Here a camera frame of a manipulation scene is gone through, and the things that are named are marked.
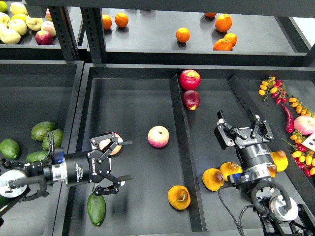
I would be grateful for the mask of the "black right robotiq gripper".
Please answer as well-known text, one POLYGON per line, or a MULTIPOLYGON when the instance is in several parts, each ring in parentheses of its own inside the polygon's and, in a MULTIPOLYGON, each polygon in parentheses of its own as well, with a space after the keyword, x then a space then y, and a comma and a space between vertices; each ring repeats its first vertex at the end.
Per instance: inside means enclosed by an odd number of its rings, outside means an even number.
POLYGON ((252 107, 247 110, 250 127, 236 128, 230 125, 223 116, 223 111, 217 112, 218 123, 214 134, 223 150, 234 147, 243 170, 249 170, 257 165, 270 165, 273 160, 267 143, 274 139, 267 120, 257 115, 252 107))

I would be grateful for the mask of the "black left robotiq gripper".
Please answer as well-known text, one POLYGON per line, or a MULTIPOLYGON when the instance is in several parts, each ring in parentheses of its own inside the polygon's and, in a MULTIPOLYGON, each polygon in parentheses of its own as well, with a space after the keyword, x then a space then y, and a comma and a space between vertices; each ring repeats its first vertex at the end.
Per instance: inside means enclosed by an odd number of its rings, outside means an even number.
POLYGON ((131 145, 132 141, 124 141, 119 143, 114 132, 107 132, 101 136, 90 138, 92 150, 71 153, 64 156, 66 164, 66 180, 67 187, 77 186, 86 183, 100 183, 104 179, 112 182, 112 185, 102 187, 97 185, 93 189, 93 193, 97 196, 116 194, 119 187, 123 186, 126 181, 134 179, 132 175, 115 177, 111 172, 110 153, 117 146, 131 145), (110 139, 111 143, 104 149, 99 149, 99 142, 110 139))

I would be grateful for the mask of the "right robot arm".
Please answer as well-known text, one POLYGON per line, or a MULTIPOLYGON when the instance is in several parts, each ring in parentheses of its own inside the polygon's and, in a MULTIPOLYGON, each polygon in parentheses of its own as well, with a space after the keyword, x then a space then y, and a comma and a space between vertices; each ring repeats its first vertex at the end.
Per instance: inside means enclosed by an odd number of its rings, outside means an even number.
POLYGON ((229 187, 243 189, 250 198, 250 207, 259 217, 266 236, 284 236, 282 224, 288 224, 291 236, 313 236, 315 222, 303 204, 297 204, 283 186, 271 177, 273 160, 267 143, 274 136, 268 121, 248 109, 251 125, 236 128, 227 123, 223 112, 217 112, 214 134, 222 149, 234 147, 242 168, 228 174, 229 187))

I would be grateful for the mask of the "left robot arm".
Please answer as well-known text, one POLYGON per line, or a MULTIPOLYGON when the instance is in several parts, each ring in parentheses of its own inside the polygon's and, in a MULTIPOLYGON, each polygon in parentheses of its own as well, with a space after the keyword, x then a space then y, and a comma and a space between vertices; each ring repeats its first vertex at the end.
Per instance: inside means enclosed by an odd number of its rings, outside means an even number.
POLYGON ((64 153, 56 148, 54 135, 47 134, 47 158, 32 163, 0 161, 0 214, 4 215, 19 202, 48 196, 50 183, 63 181, 67 187, 94 183, 96 196, 116 194, 131 175, 115 177, 111 172, 111 154, 118 146, 130 145, 116 133, 90 138, 92 149, 86 152, 64 153))

